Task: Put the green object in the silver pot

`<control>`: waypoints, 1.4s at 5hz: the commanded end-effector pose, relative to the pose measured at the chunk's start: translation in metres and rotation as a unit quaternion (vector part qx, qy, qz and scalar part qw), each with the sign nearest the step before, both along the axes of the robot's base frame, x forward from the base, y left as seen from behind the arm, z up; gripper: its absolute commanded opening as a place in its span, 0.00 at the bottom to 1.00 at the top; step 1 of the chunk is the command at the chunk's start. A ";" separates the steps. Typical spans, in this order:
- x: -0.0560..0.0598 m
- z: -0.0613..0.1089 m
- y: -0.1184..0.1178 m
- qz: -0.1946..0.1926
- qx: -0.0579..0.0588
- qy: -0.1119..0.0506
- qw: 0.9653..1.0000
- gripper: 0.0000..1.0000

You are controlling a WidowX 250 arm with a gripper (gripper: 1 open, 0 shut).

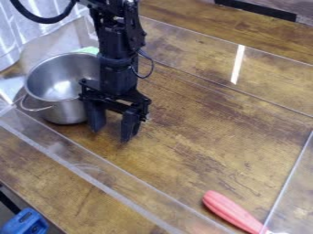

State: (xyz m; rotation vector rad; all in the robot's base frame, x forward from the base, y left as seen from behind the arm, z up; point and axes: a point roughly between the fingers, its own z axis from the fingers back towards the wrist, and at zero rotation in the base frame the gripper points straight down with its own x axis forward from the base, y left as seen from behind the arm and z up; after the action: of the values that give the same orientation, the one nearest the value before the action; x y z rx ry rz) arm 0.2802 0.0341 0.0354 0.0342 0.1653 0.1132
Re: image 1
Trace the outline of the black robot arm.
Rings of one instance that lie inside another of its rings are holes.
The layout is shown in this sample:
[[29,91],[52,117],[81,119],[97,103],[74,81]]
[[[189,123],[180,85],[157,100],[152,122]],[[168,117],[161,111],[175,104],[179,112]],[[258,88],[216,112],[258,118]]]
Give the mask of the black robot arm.
[[97,132],[107,124],[107,112],[121,115],[120,140],[136,135],[147,120],[151,99],[136,89],[143,78],[137,58],[144,55],[145,35],[137,15],[137,0],[85,0],[99,41],[99,78],[78,81],[88,125]]

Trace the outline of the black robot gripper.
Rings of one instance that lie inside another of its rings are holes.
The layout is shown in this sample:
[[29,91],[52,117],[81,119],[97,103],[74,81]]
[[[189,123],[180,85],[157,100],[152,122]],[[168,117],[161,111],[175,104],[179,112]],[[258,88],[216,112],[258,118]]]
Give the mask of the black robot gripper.
[[81,79],[81,92],[86,122],[97,133],[107,124],[107,111],[121,114],[120,141],[127,143],[137,134],[140,123],[147,120],[151,99],[136,89],[139,79],[149,76],[137,74],[137,55],[111,58],[96,54],[99,65],[97,79]]

